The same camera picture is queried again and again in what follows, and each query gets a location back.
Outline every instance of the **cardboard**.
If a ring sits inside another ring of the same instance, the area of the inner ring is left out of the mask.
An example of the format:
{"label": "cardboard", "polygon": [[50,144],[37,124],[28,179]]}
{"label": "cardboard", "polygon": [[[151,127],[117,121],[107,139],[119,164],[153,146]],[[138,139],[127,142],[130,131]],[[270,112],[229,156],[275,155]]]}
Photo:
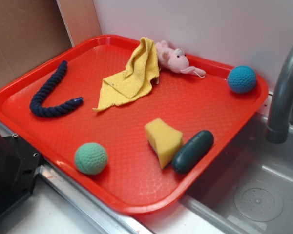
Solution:
{"label": "cardboard", "polygon": [[0,88],[71,43],[54,0],[0,0]]}

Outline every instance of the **red tray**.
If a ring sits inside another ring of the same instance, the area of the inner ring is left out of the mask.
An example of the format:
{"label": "red tray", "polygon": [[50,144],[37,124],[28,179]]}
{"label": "red tray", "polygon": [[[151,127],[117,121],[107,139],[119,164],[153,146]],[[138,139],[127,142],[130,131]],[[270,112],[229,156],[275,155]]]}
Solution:
{"label": "red tray", "polygon": [[[127,214],[150,213],[180,198],[268,95],[260,76],[255,89],[235,94],[226,82],[233,67],[188,55],[191,66],[207,72],[205,79],[163,69],[160,84],[154,83],[148,95],[96,113],[92,108],[98,106],[102,79],[124,70],[138,45],[120,36],[95,37],[0,89],[2,123],[108,206]],[[63,60],[68,61],[67,74],[43,105],[79,96],[84,104],[66,116],[36,117],[30,100]],[[178,175],[171,166],[161,170],[144,130],[158,117],[183,132],[185,142],[202,129],[214,134],[214,146],[188,174]],[[101,144],[108,153],[108,165],[99,175],[84,175],[74,165],[77,148],[88,142]]]}

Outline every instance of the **gray faucet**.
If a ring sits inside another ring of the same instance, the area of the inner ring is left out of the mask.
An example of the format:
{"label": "gray faucet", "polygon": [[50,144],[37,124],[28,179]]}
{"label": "gray faucet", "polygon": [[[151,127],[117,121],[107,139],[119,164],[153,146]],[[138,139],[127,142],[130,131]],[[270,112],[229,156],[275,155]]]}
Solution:
{"label": "gray faucet", "polygon": [[285,142],[289,123],[293,125],[293,47],[283,64],[273,93],[266,124],[266,140],[274,144]]}

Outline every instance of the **sink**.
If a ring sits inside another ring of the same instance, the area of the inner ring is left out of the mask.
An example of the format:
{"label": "sink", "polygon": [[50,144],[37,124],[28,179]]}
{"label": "sink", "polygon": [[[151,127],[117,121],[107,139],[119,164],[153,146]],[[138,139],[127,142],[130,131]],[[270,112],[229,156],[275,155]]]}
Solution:
{"label": "sink", "polygon": [[266,122],[257,113],[181,200],[224,233],[293,234],[293,126],[276,145]]}

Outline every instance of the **knitted ball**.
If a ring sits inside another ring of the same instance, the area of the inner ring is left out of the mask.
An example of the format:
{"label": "knitted ball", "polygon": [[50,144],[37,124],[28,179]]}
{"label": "knitted ball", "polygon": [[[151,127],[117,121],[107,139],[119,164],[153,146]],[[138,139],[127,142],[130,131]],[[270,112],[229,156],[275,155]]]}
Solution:
{"label": "knitted ball", "polygon": [[256,86],[255,71],[247,66],[235,67],[229,73],[227,83],[235,93],[247,93]]}
{"label": "knitted ball", "polygon": [[97,143],[84,144],[75,153],[77,169],[87,175],[100,173],[107,165],[107,160],[105,148]]}

